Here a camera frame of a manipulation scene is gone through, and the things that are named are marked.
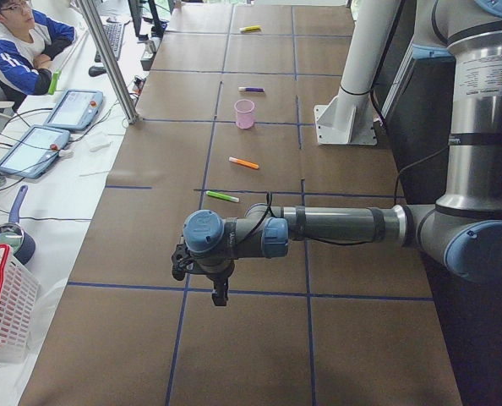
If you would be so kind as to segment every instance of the grid square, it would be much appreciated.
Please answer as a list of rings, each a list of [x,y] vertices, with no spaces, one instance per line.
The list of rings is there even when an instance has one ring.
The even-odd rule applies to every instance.
[[[296,6],[293,13],[299,36],[351,36],[354,31],[351,9],[345,6]]]
[[[306,299],[229,301],[188,294],[170,405],[312,404]]]
[[[230,35],[225,72],[294,74],[291,36]]]
[[[229,156],[258,163],[259,170],[229,162]],[[216,124],[207,189],[299,193],[300,179],[296,125],[255,124],[239,129],[235,124]]]
[[[306,196],[306,207],[391,208],[391,199]],[[308,244],[310,288],[314,294],[431,298],[415,249],[370,243],[340,247]]]
[[[151,71],[147,83],[156,91],[145,91],[139,99],[140,117],[151,120],[212,121],[221,74]]]
[[[105,189],[69,281],[181,288],[171,255],[198,207],[190,189]]]
[[[295,42],[298,74],[342,75],[350,38],[297,36]]]
[[[106,184],[170,189],[177,178],[185,189],[201,188],[212,127],[138,121],[128,128]]]
[[[223,218],[245,216],[247,209],[257,203],[265,203],[264,194],[233,193],[240,198],[235,204],[224,200],[205,197],[203,208],[215,211]],[[298,206],[302,204],[300,195],[273,195],[273,206]],[[234,273],[230,277],[231,290],[301,293],[307,292],[305,252],[301,242],[290,242],[286,257],[282,258],[242,258],[235,262]],[[211,288],[212,282],[206,277],[193,276],[193,288]]]
[[[234,103],[249,99],[255,105],[255,119],[261,123],[297,123],[296,86],[293,75],[223,74],[217,119],[234,121]],[[238,87],[262,87],[265,92],[241,92]]]
[[[260,25],[263,34],[292,35],[291,6],[262,6],[238,4],[234,7],[231,33],[237,34],[240,28]]]
[[[19,404],[164,404],[182,297],[67,286]]]
[[[341,85],[341,76],[299,75],[296,92],[300,112],[300,122],[315,124],[314,109],[317,105],[328,105],[337,96]]]
[[[221,72],[225,49],[226,35],[166,33],[151,70]]]
[[[226,33],[232,7],[225,4],[195,4],[182,2],[174,8],[166,32]]]
[[[312,309],[317,404],[461,406],[433,302],[313,299]]]
[[[397,169],[389,149],[320,145],[315,127],[302,127],[306,192],[391,196]]]

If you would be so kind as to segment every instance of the tablet screen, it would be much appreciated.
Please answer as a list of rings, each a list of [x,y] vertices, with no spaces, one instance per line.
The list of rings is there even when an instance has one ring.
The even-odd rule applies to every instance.
[[[42,164],[54,155],[55,151],[50,150],[50,145],[54,144],[61,137],[60,131],[43,128],[33,128],[31,132],[16,145],[14,151],[7,156],[0,164],[1,169],[7,172],[33,173]]]
[[[90,91],[69,91],[52,115],[50,124],[80,124],[94,94]]]

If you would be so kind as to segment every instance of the pink cup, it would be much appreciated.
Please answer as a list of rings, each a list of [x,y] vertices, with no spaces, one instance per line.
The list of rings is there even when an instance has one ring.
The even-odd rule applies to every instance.
[[[234,103],[236,125],[240,129],[250,129],[254,124],[254,103],[248,99],[240,99]]]

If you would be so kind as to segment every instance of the red basket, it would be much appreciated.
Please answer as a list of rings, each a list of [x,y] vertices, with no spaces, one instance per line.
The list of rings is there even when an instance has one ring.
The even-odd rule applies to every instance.
[[[39,283],[0,245],[0,362],[24,359]]]

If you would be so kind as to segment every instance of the metal pole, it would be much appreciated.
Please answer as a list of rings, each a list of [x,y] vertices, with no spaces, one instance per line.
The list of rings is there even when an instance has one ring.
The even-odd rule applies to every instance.
[[[112,88],[116,91],[117,99],[122,105],[125,117],[127,118],[129,124],[134,124],[136,123],[139,115],[134,109],[133,101],[131,100],[131,96],[128,93],[125,81],[123,80],[122,71],[117,65],[116,57],[114,57],[110,43],[106,38],[105,31],[102,28],[101,18],[97,13],[95,5],[92,0],[77,0],[77,3],[79,4],[82,16],[84,17],[85,23],[88,25],[91,36],[93,37],[93,42],[99,50],[101,61],[105,65],[108,78],[112,83]]]

